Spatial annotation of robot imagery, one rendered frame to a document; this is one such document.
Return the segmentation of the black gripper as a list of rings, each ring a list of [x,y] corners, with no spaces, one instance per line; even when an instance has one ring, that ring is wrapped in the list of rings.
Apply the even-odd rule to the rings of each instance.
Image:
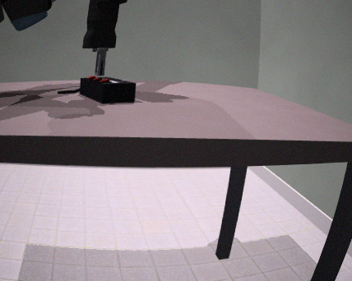
[[[83,48],[98,51],[95,76],[104,76],[106,51],[115,48],[115,27],[118,21],[119,4],[127,0],[90,0],[87,16],[87,31],[83,39]]]

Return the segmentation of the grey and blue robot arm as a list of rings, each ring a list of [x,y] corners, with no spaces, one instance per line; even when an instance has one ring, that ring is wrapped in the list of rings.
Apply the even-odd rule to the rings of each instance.
[[[16,30],[24,30],[47,17],[56,0],[1,0],[2,7]]]

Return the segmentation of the black power strip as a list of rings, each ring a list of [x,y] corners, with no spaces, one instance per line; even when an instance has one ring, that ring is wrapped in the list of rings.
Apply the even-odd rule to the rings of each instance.
[[[81,78],[79,89],[58,91],[58,94],[73,94],[79,91],[80,94],[102,104],[133,103],[135,102],[136,83],[111,77],[90,76]]]

